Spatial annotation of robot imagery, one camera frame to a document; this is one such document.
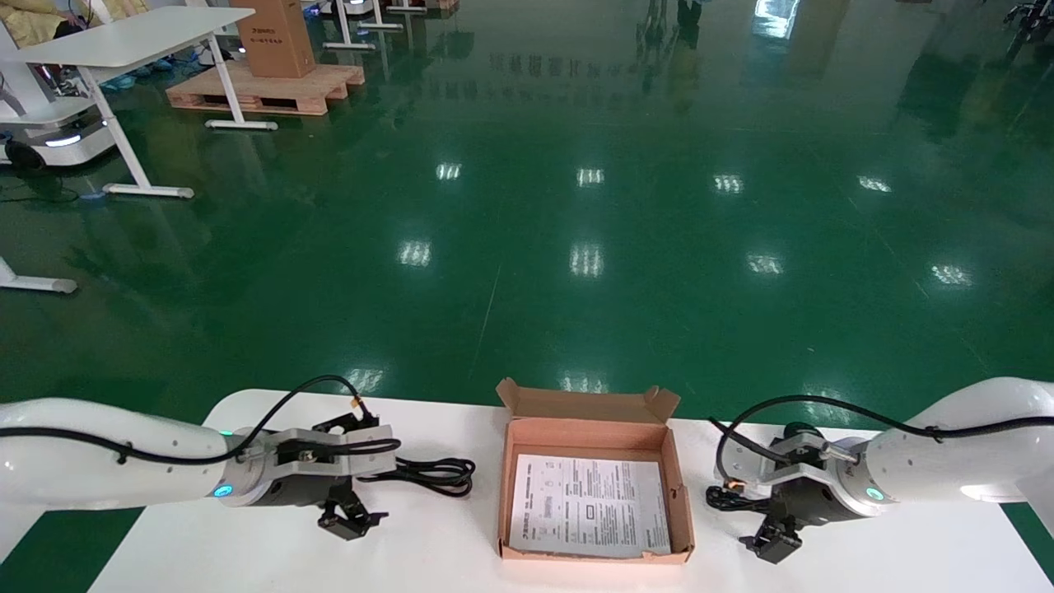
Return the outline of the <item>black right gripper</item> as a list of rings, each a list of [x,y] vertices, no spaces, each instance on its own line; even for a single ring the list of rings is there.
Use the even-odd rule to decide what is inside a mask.
[[[764,517],[756,533],[739,537],[738,541],[757,559],[780,564],[802,547],[799,528],[865,518],[844,503],[832,485],[809,477],[795,478],[772,487],[772,514]]]

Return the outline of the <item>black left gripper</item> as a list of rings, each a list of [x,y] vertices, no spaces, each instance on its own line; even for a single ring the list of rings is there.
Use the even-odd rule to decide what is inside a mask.
[[[380,424],[372,413],[340,414],[312,429],[264,429],[225,464],[226,507],[318,507],[319,527],[345,541],[366,536],[389,513],[371,513],[354,489],[338,448],[349,432]]]

